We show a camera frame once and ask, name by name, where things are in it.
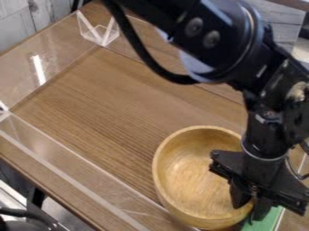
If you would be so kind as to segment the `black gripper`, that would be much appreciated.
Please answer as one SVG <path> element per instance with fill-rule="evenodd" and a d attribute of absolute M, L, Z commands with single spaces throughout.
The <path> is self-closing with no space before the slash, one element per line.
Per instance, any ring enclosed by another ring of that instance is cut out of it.
<path fill-rule="evenodd" d="M 299 216 L 309 205 L 309 189 L 291 175 L 283 157 L 260 159 L 246 152 L 212 150 L 208 170 L 228 181 L 231 206 L 252 203 L 250 222 L 262 221 L 272 207 Z"/>

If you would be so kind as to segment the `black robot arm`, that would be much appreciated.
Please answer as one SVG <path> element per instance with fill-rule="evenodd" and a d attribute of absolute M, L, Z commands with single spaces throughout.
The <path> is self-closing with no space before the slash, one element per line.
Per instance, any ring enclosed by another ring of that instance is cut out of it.
<path fill-rule="evenodd" d="M 180 85 L 224 83 L 242 93 L 247 124 L 236 152 L 214 150 L 210 171 L 228 181 L 231 205 L 252 203 L 260 220 L 272 207 L 302 215 L 309 187 L 288 151 L 309 139 L 309 69 L 274 41 L 272 29 L 244 0 L 101 0 L 148 68 Z M 185 74 L 167 71 L 144 48 L 127 12 L 177 49 Z"/>

